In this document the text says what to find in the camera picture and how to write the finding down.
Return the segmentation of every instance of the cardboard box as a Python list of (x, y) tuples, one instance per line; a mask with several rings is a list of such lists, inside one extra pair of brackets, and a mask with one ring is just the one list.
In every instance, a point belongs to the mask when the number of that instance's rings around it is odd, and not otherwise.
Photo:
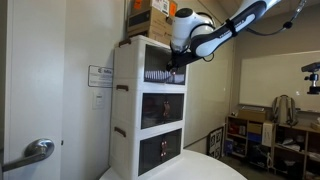
[(238, 118), (252, 120), (256, 122), (265, 122), (267, 120), (267, 113), (266, 111), (240, 109), (238, 113)]
[(155, 28), (153, 26), (143, 27), (128, 33), (129, 38), (137, 35), (143, 35), (150, 39), (166, 44), (168, 46), (170, 45), (171, 34), (167, 33), (162, 29)]
[(174, 17), (178, 4), (173, 0), (134, 0), (131, 7), (131, 15), (139, 14), (150, 7), (154, 7), (166, 16)]
[(262, 124), (248, 123), (248, 132), (261, 134)]
[(272, 144), (272, 136), (273, 136), (273, 128), (274, 125), (271, 122), (263, 123), (262, 127), (262, 145), (271, 147)]
[(150, 26), (162, 29), (168, 34), (172, 33), (172, 19), (155, 8), (149, 8), (139, 14), (129, 16), (127, 32)]

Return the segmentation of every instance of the whiteboard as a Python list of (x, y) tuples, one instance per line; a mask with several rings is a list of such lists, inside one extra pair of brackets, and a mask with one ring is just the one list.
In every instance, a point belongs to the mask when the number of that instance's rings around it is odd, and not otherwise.
[(271, 107), (275, 97), (285, 94), (295, 100), (296, 108), (320, 112), (320, 95), (307, 94), (311, 81), (304, 78), (310, 73), (301, 72), (301, 67), (318, 61), (320, 51), (243, 59), (239, 103)]

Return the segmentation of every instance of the wall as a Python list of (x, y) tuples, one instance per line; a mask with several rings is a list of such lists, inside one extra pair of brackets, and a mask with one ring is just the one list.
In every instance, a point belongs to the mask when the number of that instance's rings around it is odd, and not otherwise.
[[(178, 8), (211, 14), (220, 25), (227, 19), (217, 1), (180, 0)], [(212, 62), (199, 60), (189, 65), (184, 147), (205, 153), (208, 133), (224, 124), (229, 110), (233, 40), (222, 45)]]
[(0, 163), (3, 164), (7, 1), (0, 1)]
[[(67, 0), (61, 179), (95, 179), (108, 168), (111, 89), (88, 87), (88, 67), (113, 68), (124, 0)], [(105, 107), (93, 109), (93, 93)]]
[[(286, 13), (262, 19), (252, 28), (262, 32), (272, 32), (282, 27), (282, 24), (289, 20), (291, 16), (292, 13)], [(317, 23), (319, 21), (320, 5), (315, 5), (304, 8), (294, 21), (294, 25), (290, 30), (269, 37), (255, 36), (248, 32), (243, 32), (236, 38), (231, 111), (237, 109), (239, 102), (241, 60), (244, 58), (319, 50), (320, 40), (318, 36), (320, 24)], [(310, 117), (312, 117), (312, 115), (306, 113), (301, 114), (302, 119)]]

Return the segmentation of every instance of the box on cabinet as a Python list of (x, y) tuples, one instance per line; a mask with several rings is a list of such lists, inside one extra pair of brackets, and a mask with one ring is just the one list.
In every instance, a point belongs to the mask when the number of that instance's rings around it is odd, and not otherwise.
[(172, 18), (167, 17), (162, 12), (151, 7), (141, 13), (129, 16), (127, 24), (127, 32), (131, 32), (140, 28), (153, 26), (160, 28), (167, 33), (172, 33)]
[(161, 28), (155, 28), (153, 26), (146, 26), (134, 31), (128, 32), (128, 37), (142, 35), (150, 39), (156, 40), (166, 45), (170, 45), (171, 34), (167, 33)]
[(178, 4), (173, 0), (134, 0), (131, 15), (138, 14), (153, 7), (167, 16), (174, 16)]

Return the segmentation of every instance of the metal door handle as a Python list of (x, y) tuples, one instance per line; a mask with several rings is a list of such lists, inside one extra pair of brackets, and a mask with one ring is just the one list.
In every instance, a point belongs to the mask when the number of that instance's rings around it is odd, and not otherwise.
[(10, 171), (22, 166), (36, 163), (48, 158), (54, 150), (54, 144), (50, 139), (38, 139), (30, 143), (24, 151), (24, 158), (4, 164), (2, 171)]

